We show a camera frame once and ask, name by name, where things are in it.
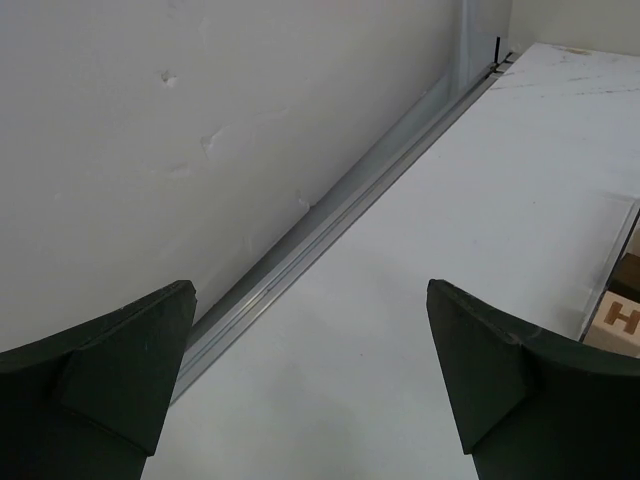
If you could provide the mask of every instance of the white table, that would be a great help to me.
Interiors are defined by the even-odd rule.
[[[476,478],[427,282],[576,338],[640,193],[639,72],[532,47],[180,398],[144,478]]]

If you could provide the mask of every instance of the white wall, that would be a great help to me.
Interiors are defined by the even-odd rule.
[[[450,0],[0,5],[0,350],[206,311],[434,84]]]
[[[640,55],[637,0],[513,0],[509,44],[534,42]]]

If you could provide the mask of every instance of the dark brown block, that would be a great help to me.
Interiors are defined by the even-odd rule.
[[[640,257],[627,253],[611,276],[608,290],[640,303]]]

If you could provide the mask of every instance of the white tabletop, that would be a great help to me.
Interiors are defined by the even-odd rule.
[[[145,479],[476,478],[427,282],[577,337],[640,193],[639,72],[532,47],[178,401]]]

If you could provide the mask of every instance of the metal strip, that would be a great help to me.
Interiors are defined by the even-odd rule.
[[[393,155],[379,173],[358,189],[298,248],[229,310],[184,355],[171,403],[174,403],[240,336],[362,215],[453,123],[495,83],[487,67],[471,87],[427,123]]]

